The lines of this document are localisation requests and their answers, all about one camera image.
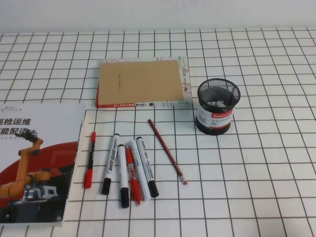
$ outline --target mesh pen holder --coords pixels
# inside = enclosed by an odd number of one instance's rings
[[[198,129],[208,135],[227,132],[231,126],[233,108],[240,100],[238,87],[226,79],[208,79],[198,87],[197,96]]]

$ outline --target white marker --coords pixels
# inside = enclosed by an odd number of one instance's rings
[[[110,151],[108,155],[108,166],[107,166],[107,171],[105,173],[105,178],[103,181],[103,187],[101,191],[101,194],[103,195],[109,195],[110,193],[112,173],[114,169],[115,158],[117,156],[117,151],[118,151],[118,142],[119,142],[119,134],[116,133],[114,134],[111,140],[111,146],[110,146]]]
[[[152,196],[152,198],[156,198],[159,196],[159,192],[158,192],[158,189],[157,189],[157,186],[155,183],[154,174],[153,174],[152,168],[150,166],[148,153],[146,151],[146,147],[145,147],[145,143],[144,143],[143,138],[138,137],[136,139],[136,143],[138,146],[140,157],[142,158],[143,167],[145,170],[150,195]]]
[[[150,195],[150,191],[149,191],[147,180],[146,180],[146,175],[143,169],[143,164],[142,164],[142,161],[138,152],[138,148],[137,148],[137,143],[135,140],[130,141],[130,149],[133,154],[134,164],[136,166],[136,170],[138,173],[139,183],[142,189],[144,200],[149,201],[152,199],[152,197]]]
[[[120,173],[120,199],[122,203],[122,208],[128,208],[129,195],[128,195],[127,166],[126,166],[125,146],[123,144],[120,144],[118,146],[118,160],[119,160],[119,173]]]

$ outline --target book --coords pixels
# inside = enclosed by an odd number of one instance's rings
[[[64,221],[84,104],[0,105],[0,224]]]
[[[104,59],[100,65],[97,108],[191,104],[186,56]]]

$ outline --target grid tablecloth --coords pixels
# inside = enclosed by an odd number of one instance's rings
[[[316,235],[316,28],[0,34],[0,103],[87,104],[62,227],[5,226],[0,237],[311,237]],[[187,55],[194,104],[96,109],[100,59]],[[237,84],[230,130],[201,133],[197,88]],[[183,186],[147,123],[152,119],[189,181]],[[94,176],[84,190],[89,136]],[[142,136],[160,195],[121,209],[119,174],[100,189],[113,133]]]

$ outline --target white wall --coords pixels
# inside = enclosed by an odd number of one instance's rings
[[[0,32],[313,26],[315,0],[0,0]]]

